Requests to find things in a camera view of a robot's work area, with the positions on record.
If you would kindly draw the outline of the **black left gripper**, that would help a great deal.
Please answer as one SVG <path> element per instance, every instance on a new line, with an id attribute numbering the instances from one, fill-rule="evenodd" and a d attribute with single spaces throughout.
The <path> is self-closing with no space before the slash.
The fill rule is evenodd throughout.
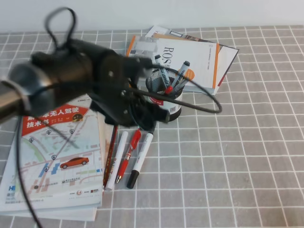
<path id="1" fill-rule="evenodd" d="M 94 86 L 90 97 L 93 109 L 105 117 L 111 125 L 134 126 L 135 123 L 144 131 L 153 132 L 155 121 L 168 123 L 170 113 L 155 103 L 147 102 L 143 107 L 133 109 L 133 119 L 129 114 L 130 101 L 128 93 L 122 95 L 124 88 L 134 83 L 124 76 L 123 57 L 114 51 L 106 51 L 94 61 Z"/>

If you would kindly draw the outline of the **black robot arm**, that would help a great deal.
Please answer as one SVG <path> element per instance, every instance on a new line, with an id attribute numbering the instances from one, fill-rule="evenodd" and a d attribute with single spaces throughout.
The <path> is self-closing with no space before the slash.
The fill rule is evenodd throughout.
<path id="1" fill-rule="evenodd" d="M 124 57 L 73 39 L 53 53 L 34 53 L 10 70 L 0 83 L 0 120 L 40 117 L 86 94 L 92 100 L 90 108 L 107 124 L 153 131 L 157 122 L 167 123 L 170 114 L 146 101 L 148 93 L 137 88 L 150 68 L 148 58 Z"/>

